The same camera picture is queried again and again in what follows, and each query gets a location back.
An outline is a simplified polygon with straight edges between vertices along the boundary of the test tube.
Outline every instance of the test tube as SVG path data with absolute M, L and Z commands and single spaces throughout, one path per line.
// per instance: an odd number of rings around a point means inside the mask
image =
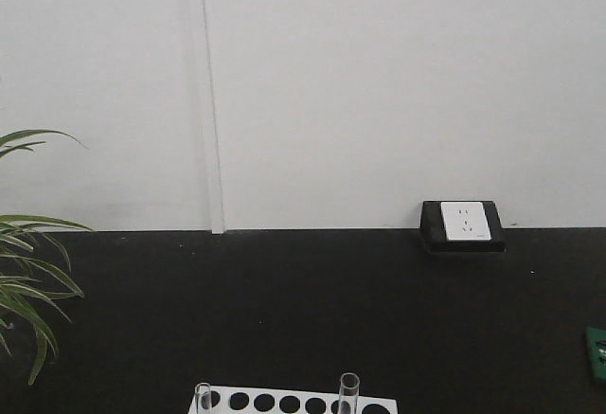
M 340 383 L 337 414 L 356 414 L 360 378 L 355 373 L 343 373 Z
M 200 383 L 194 391 L 196 414 L 210 414 L 212 410 L 212 395 L 209 383 Z

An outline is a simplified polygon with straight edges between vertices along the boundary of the electrical socket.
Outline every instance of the electrical socket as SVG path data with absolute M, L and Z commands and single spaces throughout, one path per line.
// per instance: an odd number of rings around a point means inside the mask
M 442 220 L 448 241 L 489 241 L 490 228 L 479 201 L 443 201 Z

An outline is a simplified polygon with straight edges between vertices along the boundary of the black countertop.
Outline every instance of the black countertop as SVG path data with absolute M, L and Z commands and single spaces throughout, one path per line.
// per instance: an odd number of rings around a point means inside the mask
M 508 229 L 500 255 L 416 230 L 64 233 L 86 299 L 0 412 L 185 414 L 196 383 L 361 394 L 401 414 L 606 412 L 606 229 Z

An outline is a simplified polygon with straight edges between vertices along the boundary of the green leaf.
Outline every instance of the green leaf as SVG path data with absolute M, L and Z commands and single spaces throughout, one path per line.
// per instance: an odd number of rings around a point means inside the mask
M 59 252 L 61 253 L 61 256 L 63 257 L 63 260 L 65 261 L 65 264 L 67 264 L 67 269 L 69 271 L 71 271 L 72 263 L 69 260 L 69 254 L 67 253 L 65 246 L 61 242 L 59 242 L 57 239 L 55 239 L 54 237 L 50 237 L 46 233 L 42 233 L 41 235 L 42 235 L 42 237 L 47 239 L 55 248 L 57 248 L 59 250 Z
M 36 360 L 34 361 L 34 365 L 31 368 L 31 373 L 29 374 L 29 380 L 27 383 L 31 386 L 36 381 L 42 366 L 45 364 L 46 360 L 46 351 L 47 351 L 47 340 L 43 333 L 41 333 L 38 329 L 34 328 L 34 332 L 36 333 Z
M 55 293 L 55 292 L 43 291 L 43 290 L 39 290 L 38 292 L 44 294 L 48 298 L 52 298 L 53 300 L 59 300 L 62 298 L 80 297 L 80 295 L 78 295 L 76 293 Z
M 12 222 L 34 222 L 28 223 L 28 225 L 58 225 L 59 227 L 69 227 L 74 229 L 83 229 L 86 231 L 92 231 L 88 226 L 81 225 L 75 222 L 69 222 L 60 218 L 45 217 L 42 215 L 0 215 L 0 222 L 11 223 Z
M 2 345 L 2 347 L 7 350 L 7 354 L 12 356 L 12 354 L 10 353 L 10 349 L 9 349 L 9 345 L 7 345 L 7 340 L 4 339 L 4 336 L 2 335 L 2 332 L 0 332 L 0 345 Z
M 13 283 L 14 281 L 38 281 L 38 280 L 31 279 L 30 277 L 23 277 L 23 276 L 13 276 L 13 275 L 0 276 L 0 284 Z
M 53 302 L 45 294 L 41 293 L 40 290 L 38 290 L 38 289 L 32 288 L 31 286 L 27 286 L 26 284 L 23 284 L 23 283 L 15 282 L 15 283 L 3 284 L 2 290 L 5 293 L 20 294 L 22 296 L 38 298 L 38 299 L 46 302 L 48 305 L 52 306 L 55 310 L 57 310 L 59 313 L 61 313 L 61 315 L 65 319 L 67 319 L 69 322 L 72 322 L 72 320 L 69 318 L 69 316 L 66 315 L 63 312 L 63 310 L 57 306 L 57 304 L 55 302 Z
M 72 135 L 69 135 L 69 134 L 64 133 L 64 132 L 58 132 L 56 130 L 44 130 L 44 129 L 20 130 L 18 132 L 13 132 L 13 133 L 9 133 L 8 135 L 1 136 L 0 137 L 0 147 L 6 146 L 8 143 L 10 143 L 12 141 L 17 141 L 19 139 L 24 139 L 26 137 L 30 137 L 30 136 L 34 136 L 34 135 L 46 135 L 46 134 L 55 134 L 55 135 L 67 136 L 67 137 L 75 140 L 76 142 L 78 142 L 82 147 L 84 147 L 84 145 L 81 142 L 79 142 Z
M 11 245 L 18 246 L 19 248 L 22 248 L 28 251 L 29 253 L 34 251 L 34 247 L 31 246 L 29 243 L 23 242 L 21 239 L 17 239 L 16 237 L 10 236 L 8 234 L 0 233 L 0 242 L 6 242 Z
M 38 144 L 45 144 L 46 141 L 33 141 L 33 142 L 27 142 L 25 144 L 19 144 L 17 146 L 11 146 L 8 149 L 5 149 L 3 151 L 0 151 L 0 158 L 2 158 L 4 155 L 7 155 L 11 152 L 15 152 L 15 151 L 30 151 L 30 152 L 34 152 L 33 149 L 31 149 L 29 146 L 37 146 Z
M 26 300 L 24 300 L 22 297 L 11 297 L 0 292 L 0 306 L 11 310 L 29 322 L 34 328 L 38 328 L 48 340 L 50 349 L 53 350 L 55 355 L 57 355 L 59 348 L 57 346 L 57 339 L 55 338 L 55 335 L 50 330 L 50 327 L 48 327 L 48 325 L 38 316 L 33 307 L 29 305 Z
M 6 255 L 0 254 L 0 258 L 6 258 Z M 26 261 L 30 266 L 36 267 L 47 274 L 53 276 L 56 280 L 60 281 L 64 286 L 69 288 L 73 293 L 77 294 L 80 297 L 84 297 L 84 293 L 80 289 L 80 287 L 71 279 L 69 276 L 63 272 L 56 265 L 51 264 L 50 262 L 37 260 L 35 258 L 21 258 L 21 261 Z

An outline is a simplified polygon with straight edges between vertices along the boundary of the black outlet box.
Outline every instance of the black outlet box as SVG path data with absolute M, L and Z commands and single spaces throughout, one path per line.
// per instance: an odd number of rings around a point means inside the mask
M 484 206 L 484 213 L 490 229 L 488 241 L 449 241 L 440 204 L 444 201 L 423 201 L 420 214 L 420 233 L 431 251 L 440 252 L 496 252 L 505 251 L 505 233 L 493 201 L 478 201 Z

